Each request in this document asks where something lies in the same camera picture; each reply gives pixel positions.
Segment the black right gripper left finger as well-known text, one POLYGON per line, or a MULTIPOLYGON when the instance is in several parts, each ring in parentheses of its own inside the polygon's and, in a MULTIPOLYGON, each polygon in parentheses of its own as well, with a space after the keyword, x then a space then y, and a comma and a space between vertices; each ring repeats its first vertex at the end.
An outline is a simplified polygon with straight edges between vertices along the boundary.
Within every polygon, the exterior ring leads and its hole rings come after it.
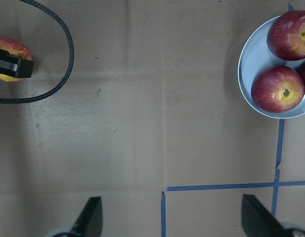
POLYGON ((100 237, 103 230, 101 197, 90 197, 70 230, 71 237, 100 237))

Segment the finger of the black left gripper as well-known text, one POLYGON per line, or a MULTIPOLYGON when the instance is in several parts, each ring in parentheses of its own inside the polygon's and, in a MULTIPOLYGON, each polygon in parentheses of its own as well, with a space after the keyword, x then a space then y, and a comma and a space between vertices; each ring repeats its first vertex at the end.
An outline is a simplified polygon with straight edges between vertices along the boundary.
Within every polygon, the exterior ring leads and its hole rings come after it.
POLYGON ((30 78, 34 69, 34 61, 11 55, 0 49, 0 74, 17 79, 30 78))

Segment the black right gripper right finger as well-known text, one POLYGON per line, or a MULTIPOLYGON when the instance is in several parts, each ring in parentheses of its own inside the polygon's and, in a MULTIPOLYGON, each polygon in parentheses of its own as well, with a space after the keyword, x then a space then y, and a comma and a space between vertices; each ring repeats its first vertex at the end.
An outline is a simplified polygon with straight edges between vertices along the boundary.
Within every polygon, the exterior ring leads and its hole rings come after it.
POLYGON ((283 227, 254 195, 242 196, 241 226, 247 237, 305 237, 305 230, 283 227))

